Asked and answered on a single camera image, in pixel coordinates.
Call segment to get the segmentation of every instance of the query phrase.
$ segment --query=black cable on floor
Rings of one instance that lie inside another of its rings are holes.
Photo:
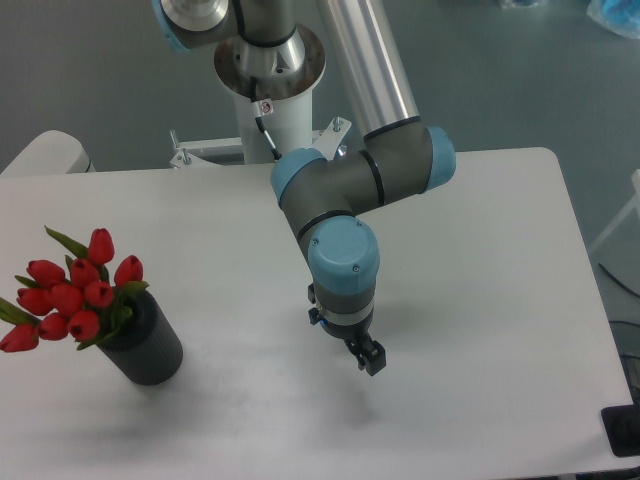
[[[640,323],[627,322],[626,320],[609,320],[610,324],[629,325],[631,327],[640,327]]]
[[[620,280],[618,280],[616,277],[614,277],[613,274],[609,270],[607,270],[601,263],[599,263],[598,266],[602,269],[602,271],[605,273],[605,275],[607,277],[609,277],[611,279],[611,281],[613,281],[613,283],[618,285],[620,288],[622,288],[629,295],[633,295],[636,298],[640,298],[640,293],[636,293],[633,290],[631,290],[629,287],[627,287],[624,283],[622,283]]]

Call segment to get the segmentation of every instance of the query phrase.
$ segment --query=gray floor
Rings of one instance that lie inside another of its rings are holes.
[[[328,46],[315,2],[297,3],[300,21]],[[581,0],[515,11],[492,0],[385,4],[425,123],[444,127],[460,151],[553,150],[590,243],[631,197],[629,177],[640,168],[640,41],[597,26]],[[98,170],[165,168],[170,129],[182,140],[236,135],[213,47],[174,54],[150,2],[2,0],[1,8],[0,170],[50,129],[78,138]],[[353,118],[330,47],[329,57],[316,128]],[[640,288],[637,249],[608,248],[611,268]],[[637,316],[635,301],[599,281],[611,316]]]

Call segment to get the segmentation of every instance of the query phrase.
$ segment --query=silver metal tube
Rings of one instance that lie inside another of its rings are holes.
[[[363,135],[418,115],[381,0],[318,0]]]
[[[229,9],[229,0],[161,0],[161,3],[171,21],[190,32],[218,26]]]
[[[235,45],[236,55],[240,57],[238,71],[247,78],[273,80],[275,77],[294,74],[304,66],[304,41],[298,31],[277,47],[255,47],[242,38],[237,38]]]

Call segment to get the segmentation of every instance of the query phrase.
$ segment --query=gray joint housing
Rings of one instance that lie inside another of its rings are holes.
[[[191,3],[197,5],[205,2],[191,0]],[[183,28],[167,15],[164,7],[163,10],[173,34],[184,47],[192,50],[236,35],[258,47],[281,45],[295,32],[294,7],[294,0],[229,0],[224,18],[205,31]]]
[[[305,259],[323,221],[356,216],[426,190],[432,165],[431,136],[418,120],[369,136],[363,152],[313,161],[290,180],[280,207]],[[357,295],[337,295],[315,279],[314,287],[324,307],[345,314],[365,308],[375,292],[374,284]]]

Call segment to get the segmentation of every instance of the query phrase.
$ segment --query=red tulip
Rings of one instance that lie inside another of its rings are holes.
[[[46,315],[53,308],[46,292],[41,288],[20,288],[16,302],[34,315]]]
[[[105,308],[113,301],[113,290],[107,282],[91,282],[84,289],[84,299],[98,308]]]
[[[67,319],[59,313],[50,313],[38,325],[38,335],[43,340],[62,340],[67,336]]]
[[[82,292],[67,283],[54,286],[47,297],[51,305],[67,318],[80,310],[84,303]]]
[[[113,281],[120,288],[127,282],[142,281],[142,262],[135,255],[128,256],[116,270]]]
[[[38,341],[36,327],[17,325],[0,341],[0,350],[6,353],[26,352],[36,348]]]
[[[69,320],[67,330],[78,342],[93,340],[100,332],[98,315],[93,310],[80,310]]]
[[[100,280],[98,269],[84,258],[76,258],[69,269],[71,284],[79,289],[84,289],[91,282]]]
[[[111,234],[106,228],[96,228],[91,234],[87,256],[89,261],[102,266],[113,259],[114,249]]]
[[[29,262],[27,273],[42,288],[51,288],[64,282],[64,270],[49,260],[33,260]]]

